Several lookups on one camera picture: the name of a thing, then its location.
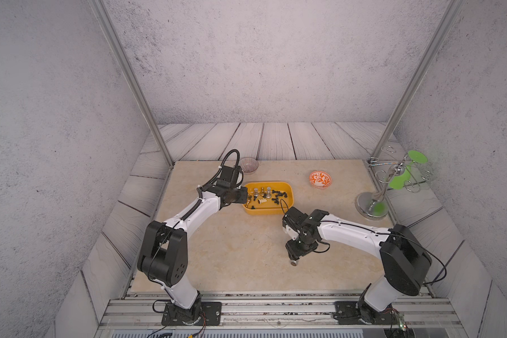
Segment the metal rail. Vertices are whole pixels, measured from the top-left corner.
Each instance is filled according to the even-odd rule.
[[[392,112],[392,115],[385,126],[385,130],[382,132],[376,148],[373,150],[372,157],[379,157],[382,147],[389,140],[392,132],[394,132],[396,129],[396,126],[404,115],[409,102],[412,100],[413,95],[417,91],[417,88],[421,84],[422,79],[426,75],[428,66],[432,63],[433,58],[436,56],[439,48],[443,43],[443,40],[445,40],[447,33],[458,17],[463,3],[464,0],[451,0],[449,6],[447,6],[447,10],[445,10],[445,14],[442,17],[441,22],[439,23],[436,31],[430,39],[430,42],[426,46],[421,60],[419,61],[419,64],[417,65],[412,78],[409,80],[406,90],[402,94],[398,105],[396,105],[396,108]]]
[[[338,295],[329,292],[319,294],[321,295],[311,296],[307,292],[274,292],[264,295],[226,295],[207,292],[203,293],[203,299],[222,302],[222,318],[220,326],[216,327],[218,329],[365,328],[361,325],[339,326],[332,318],[335,311],[334,301],[357,301],[360,294],[355,293],[355,290],[339,291]],[[154,297],[129,297],[126,300],[109,301],[99,330],[161,328],[162,315],[152,311],[154,300]],[[425,294],[398,299],[393,306],[404,314],[411,328],[462,328],[448,299],[433,299]],[[159,303],[155,308],[163,310],[164,305]],[[368,327],[389,328],[390,323]]]
[[[124,49],[122,48],[122,44],[118,39],[116,30],[113,27],[111,20],[109,19],[109,15],[107,13],[107,10],[105,9],[105,5],[101,0],[88,0],[88,2],[92,6],[92,10],[94,11],[95,16],[98,18],[101,30],[103,31],[103,34],[107,38],[109,46],[111,47],[111,50],[122,69],[122,73],[124,74],[124,77],[128,82],[128,86],[130,86],[130,89],[134,94],[135,100],[139,105],[139,109],[141,110],[141,113],[149,126],[150,132],[152,132],[152,135],[154,135],[156,144],[162,151],[167,163],[170,166],[174,166],[174,162],[171,157],[171,154],[169,153],[169,149],[167,149],[167,146],[163,141],[162,134],[160,133],[158,125],[154,120],[154,116],[152,115],[150,106],[146,101],[145,96],[143,95],[143,91],[141,90],[141,86],[139,85],[139,82],[135,77],[134,71],[131,68],[130,63],[128,62],[128,58],[124,53]]]

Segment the gray wall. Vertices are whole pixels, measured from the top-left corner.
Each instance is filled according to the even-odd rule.
[[[396,136],[507,298],[507,1],[464,5]]]
[[[158,123],[386,121],[448,0],[105,0]]]
[[[86,0],[0,1],[0,337],[40,337],[148,128]]]

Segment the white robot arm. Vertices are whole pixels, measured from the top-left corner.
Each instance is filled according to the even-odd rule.
[[[232,152],[237,153],[235,167],[224,166]],[[248,192],[240,187],[242,169],[238,159],[238,151],[229,152],[216,175],[197,189],[199,197],[195,201],[163,223],[151,222],[145,232],[137,268],[169,294],[169,311],[185,324],[197,321],[201,313],[201,296],[185,276],[188,238],[223,207],[246,203]],[[375,322],[378,314],[402,294],[419,294],[432,263],[405,226],[376,228],[317,209],[307,215],[295,207],[285,213],[282,225],[291,237],[285,247],[293,265],[300,257],[317,252],[318,242],[328,244],[323,240],[356,247],[382,260],[385,275],[368,286],[357,303],[358,316],[366,323]]]

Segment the silver base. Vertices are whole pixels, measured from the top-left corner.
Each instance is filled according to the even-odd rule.
[[[361,193],[355,199],[357,211],[369,220],[380,220],[389,213],[389,206],[383,201],[372,202],[373,193]]]

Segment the metal stand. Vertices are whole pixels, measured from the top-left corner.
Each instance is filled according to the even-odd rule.
[[[386,154],[392,157],[392,155],[388,153],[388,152],[394,153],[390,145],[386,146],[384,150],[387,151]],[[426,156],[422,155],[420,152],[411,150],[408,153],[406,153],[406,155],[402,160],[397,160],[394,157],[392,158],[394,159],[394,161],[379,162],[379,159],[376,157],[371,157],[368,161],[370,167],[382,166],[384,164],[391,164],[391,167],[387,172],[385,170],[380,170],[376,172],[374,175],[375,178],[380,183],[383,184],[380,191],[378,191],[377,193],[364,192],[359,194],[357,196],[357,199],[355,199],[355,207],[357,211],[367,219],[380,220],[389,213],[389,206],[385,201],[385,195],[387,192],[387,188],[389,187],[393,179],[395,180],[394,183],[396,183],[395,185],[392,186],[394,189],[401,189],[405,187],[407,191],[412,193],[418,193],[419,191],[421,191],[421,186],[419,185],[417,179],[415,179],[414,175],[410,172],[412,167],[417,168],[417,170],[419,170],[421,178],[425,182],[431,179],[432,173],[430,171],[415,166],[416,163],[426,163],[427,161]],[[378,177],[378,174],[381,172],[385,174],[382,179]],[[410,177],[413,177],[415,183],[409,180]]]

